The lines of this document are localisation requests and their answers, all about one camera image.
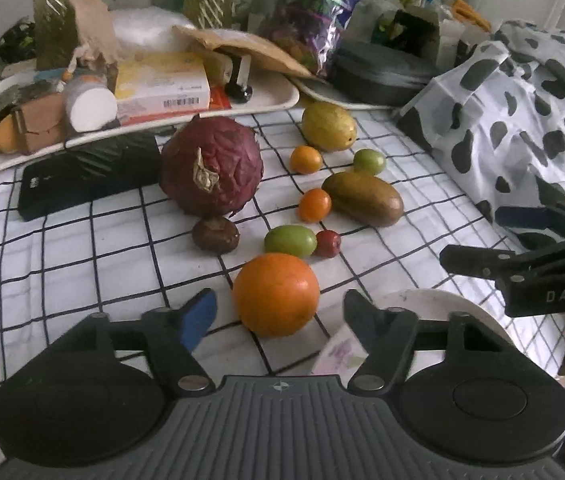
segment black round pad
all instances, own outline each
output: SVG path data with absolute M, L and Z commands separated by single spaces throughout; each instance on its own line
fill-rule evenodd
M 162 390 L 147 374 L 93 353 L 58 354 L 5 386 L 3 452 L 46 467 L 114 456 L 146 436 L 165 408 Z
M 565 391 L 509 352 L 448 352 L 413 375 L 397 398 L 405 429 L 465 463 L 524 463 L 556 450 L 565 437 Z

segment black power bank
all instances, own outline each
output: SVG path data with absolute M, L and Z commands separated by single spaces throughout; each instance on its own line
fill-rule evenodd
M 160 150 L 148 132 L 98 140 L 69 148 L 27 166 L 22 174 L 18 212 L 33 220 L 130 189 L 160 177 Z

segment purple plastic bag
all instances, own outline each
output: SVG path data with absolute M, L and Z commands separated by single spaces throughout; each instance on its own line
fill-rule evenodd
M 342 31 L 360 0 L 278 0 L 261 35 L 326 78 Z

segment cardboard box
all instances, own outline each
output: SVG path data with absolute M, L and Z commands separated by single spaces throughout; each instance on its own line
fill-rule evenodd
M 157 52 L 118 64 L 118 119 L 207 110 L 210 86 L 199 56 Z

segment small orange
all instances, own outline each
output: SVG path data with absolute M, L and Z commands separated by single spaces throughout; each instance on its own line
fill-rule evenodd
M 240 320 L 249 330 L 261 337 L 285 337 L 314 317 L 320 286 L 300 258 L 267 253 L 245 264 L 232 294 Z
M 320 188 L 310 189 L 298 204 L 298 216 L 303 222 L 315 224 L 331 211 L 331 197 Z
M 299 146 L 291 153 L 289 165 L 291 171 L 308 175 L 316 173 L 322 168 L 322 155 L 319 150 L 311 146 Z

